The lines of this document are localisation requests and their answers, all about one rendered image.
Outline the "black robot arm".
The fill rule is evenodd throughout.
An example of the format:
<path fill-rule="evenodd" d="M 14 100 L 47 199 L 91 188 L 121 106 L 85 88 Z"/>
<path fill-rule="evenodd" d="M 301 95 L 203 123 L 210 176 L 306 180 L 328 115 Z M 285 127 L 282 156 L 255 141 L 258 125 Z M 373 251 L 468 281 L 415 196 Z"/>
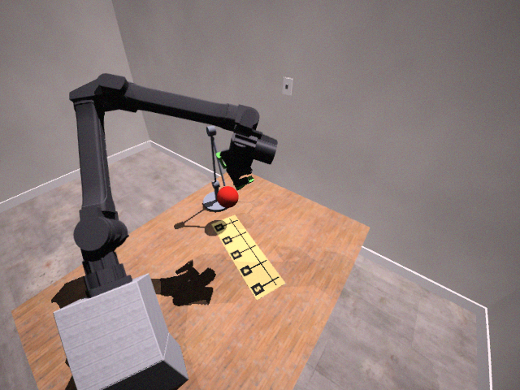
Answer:
<path fill-rule="evenodd" d="M 248 155 L 241 170 L 251 167 L 254 159 L 271 165 L 275 157 L 278 141 L 256 130 L 260 116 L 253 107 L 150 89 L 108 73 L 71 91 L 69 100 L 76 113 L 82 185 L 80 222 L 73 236 L 84 259 L 88 298 L 132 282 L 114 252 L 129 235 L 125 224 L 119 221 L 111 194 L 104 130 L 106 111 L 150 111 L 233 131 L 230 153 L 238 158 Z"/>

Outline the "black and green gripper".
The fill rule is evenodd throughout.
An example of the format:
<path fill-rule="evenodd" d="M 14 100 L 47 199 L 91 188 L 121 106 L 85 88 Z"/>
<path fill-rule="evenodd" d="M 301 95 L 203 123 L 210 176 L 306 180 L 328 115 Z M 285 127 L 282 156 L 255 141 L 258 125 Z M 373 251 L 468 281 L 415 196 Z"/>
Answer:
<path fill-rule="evenodd" d="M 244 159 L 247 158 L 248 155 L 243 158 L 238 158 L 238 157 L 233 156 L 230 153 L 229 148 L 224 149 L 224 150 L 222 150 L 223 152 L 219 152 L 220 154 L 217 153 L 216 156 L 217 156 L 218 160 L 220 161 L 223 169 L 227 168 L 226 171 L 229 174 L 230 178 L 232 179 L 236 190 L 238 191 L 238 190 L 242 189 L 244 186 L 246 186 L 247 184 L 254 181 L 254 178 L 252 176 L 248 176 L 248 177 L 239 179 L 241 176 L 249 175 L 252 173 L 251 167 L 247 167 L 247 168 L 241 170 Z M 224 165 L 223 162 L 225 162 L 225 164 L 227 166 Z"/>

